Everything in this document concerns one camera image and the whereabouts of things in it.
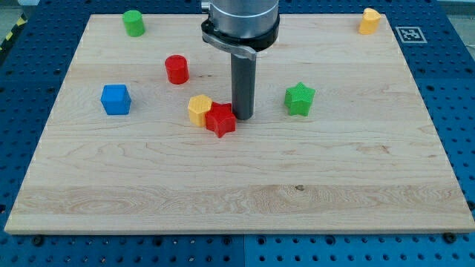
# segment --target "metal cylinder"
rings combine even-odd
[[[255,63],[231,54],[232,113],[237,119],[254,113]]]
[[[278,16],[278,0],[210,0],[209,15],[216,30],[247,39],[267,33]]]

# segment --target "green block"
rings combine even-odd
[[[122,15],[125,31],[130,37],[141,36],[145,32],[142,14],[137,10],[129,10]]]
[[[289,115],[308,116],[313,103],[315,89],[299,82],[293,88],[287,88],[284,104],[289,108]]]

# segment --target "red cylinder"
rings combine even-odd
[[[174,85],[181,85],[188,81],[188,63],[186,58],[180,55],[169,56],[165,60],[166,74],[168,80]]]

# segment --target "green star block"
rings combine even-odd
[[[308,116],[313,103],[315,89],[299,82],[293,88],[287,88],[284,104],[289,108],[289,115]]]

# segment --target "yellow and black tape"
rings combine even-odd
[[[8,53],[20,36],[20,33],[24,29],[26,23],[27,17],[22,14],[18,21],[16,21],[15,25],[13,25],[12,30],[5,36],[5,39],[0,44],[0,65],[2,65],[4,60],[7,58]]]

